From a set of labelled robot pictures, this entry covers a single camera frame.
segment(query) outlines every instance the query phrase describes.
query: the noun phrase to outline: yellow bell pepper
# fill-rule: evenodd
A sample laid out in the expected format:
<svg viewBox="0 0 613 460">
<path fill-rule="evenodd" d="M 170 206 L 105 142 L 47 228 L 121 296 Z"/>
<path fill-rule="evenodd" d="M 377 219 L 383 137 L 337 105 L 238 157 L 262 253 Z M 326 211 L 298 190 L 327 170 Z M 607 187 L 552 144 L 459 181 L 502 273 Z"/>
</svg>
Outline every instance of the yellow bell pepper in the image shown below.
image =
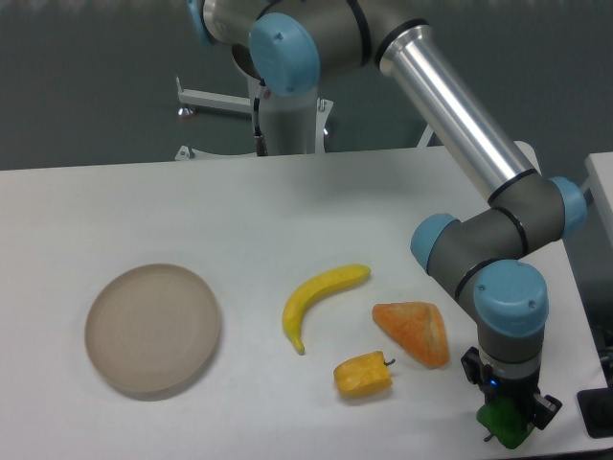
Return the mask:
<svg viewBox="0 0 613 460">
<path fill-rule="evenodd" d="M 353 357 L 334 369 L 334 381 L 341 395 L 350 398 L 371 395 L 392 385 L 383 352 Z"/>
</svg>

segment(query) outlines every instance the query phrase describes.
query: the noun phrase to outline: toy banana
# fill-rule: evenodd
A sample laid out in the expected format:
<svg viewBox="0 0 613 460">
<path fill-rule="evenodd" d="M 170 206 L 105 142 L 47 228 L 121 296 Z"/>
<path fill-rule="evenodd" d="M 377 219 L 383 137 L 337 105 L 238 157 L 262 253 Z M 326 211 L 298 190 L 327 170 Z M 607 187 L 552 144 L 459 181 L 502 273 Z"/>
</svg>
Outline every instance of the toy banana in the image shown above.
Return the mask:
<svg viewBox="0 0 613 460">
<path fill-rule="evenodd" d="M 327 295 L 363 283 L 370 274 L 371 270 L 365 265 L 339 266 L 311 278 L 289 296 L 284 308 L 283 326 L 287 338 L 300 355 L 305 353 L 300 334 L 307 310 Z"/>
</svg>

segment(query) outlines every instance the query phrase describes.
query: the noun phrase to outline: table surface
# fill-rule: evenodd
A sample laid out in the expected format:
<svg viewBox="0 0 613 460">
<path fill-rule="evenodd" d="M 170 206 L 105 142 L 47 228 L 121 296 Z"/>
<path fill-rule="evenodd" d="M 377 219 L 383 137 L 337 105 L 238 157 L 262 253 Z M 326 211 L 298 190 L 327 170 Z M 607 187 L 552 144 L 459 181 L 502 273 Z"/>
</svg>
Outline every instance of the table surface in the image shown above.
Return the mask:
<svg viewBox="0 0 613 460">
<path fill-rule="evenodd" d="M 444 148 L 0 172 L 0 457 L 474 459 L 611 447 L 579 415 L 576 393 L 604 378 L 561 242 L 526 261 L 551 302 L 540 388 L 564 406 L 517 450 L 482 441 L 483 397 L 460 364 L 476 328 L 409 242 L 434 213 L 464 220 L 486 208 Z M 202 276 L 222 332 L 196 384 L 139 402 L 97 375 L 83 328 L 106 284 L 150 263 Z M 297 356 L 284 301 L 346 263 L 370 266 L 371 279 L 309 312 Z M 376 303 L 412 300 L 442 312 L 442 369 L 421 367 L 371 319 Z M 342 400 L 332 370 L 373 350 L 397 359 L 392 391 Z"/>
<path fill-rule="evenodd" d="M 593 153 L 587 157 L 585 165 L 590 174 L 589 185 L 594 202 L 613 244 L 613 154 Z"/>
</svg>

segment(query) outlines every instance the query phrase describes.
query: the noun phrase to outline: plastic food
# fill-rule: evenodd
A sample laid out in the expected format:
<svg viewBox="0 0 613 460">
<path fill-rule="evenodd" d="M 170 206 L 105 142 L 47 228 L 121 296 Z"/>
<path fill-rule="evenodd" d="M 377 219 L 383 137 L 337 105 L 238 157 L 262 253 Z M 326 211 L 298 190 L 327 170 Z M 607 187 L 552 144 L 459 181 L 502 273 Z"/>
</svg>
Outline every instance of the plastic food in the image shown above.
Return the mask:
<svg viewBox="0 0 613 460">
<path fill-rule="evenodd" d="M 371 270 L 365 265 L 339 266 L 311 278 L 291 294 L 285 304 L 283 326 L 287 338 L 300 355 L 305 353 L 301 331 L 307 310 L 327 295 L 363 283 L 370 274 Z"/>
<path fill-rule="evenodd" d="M 409 355 L 428 367 L 441 367 L 449 361 L 443 317 L 434 304 L 405 302 L 379 304 L 373 320 Z"/>
<path fill-rule="evenodd" d="M 477 421 L 507 449 L 521 446 L 533 430 L 523 426 L 521 414 L 513 402 L 500 396 L 479 409 Z"/>
<path fill-rule="evenodd" d="M 392 385 L 383 352 L 353 357 L 334 369 L 334 381 L 341 395 L 357 398 L 372 395 Z"/>
</svg>

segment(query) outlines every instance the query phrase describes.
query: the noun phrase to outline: round plate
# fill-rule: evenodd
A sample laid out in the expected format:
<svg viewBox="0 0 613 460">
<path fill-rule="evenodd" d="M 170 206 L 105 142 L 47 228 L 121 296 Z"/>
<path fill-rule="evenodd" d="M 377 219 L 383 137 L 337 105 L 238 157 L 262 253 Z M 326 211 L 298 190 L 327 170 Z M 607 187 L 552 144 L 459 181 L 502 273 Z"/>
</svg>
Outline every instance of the round plate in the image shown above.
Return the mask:
<svg viewBox="0 0 613 460">
<path fill-rule="evenodd" d="M 191 381 L 219 328 L 216 299 L 200 277 L 177 265 L 145 265 L 100 293 L 87 316 L 85 346 L 105 379 L 140 398 Z"/>
</svg>

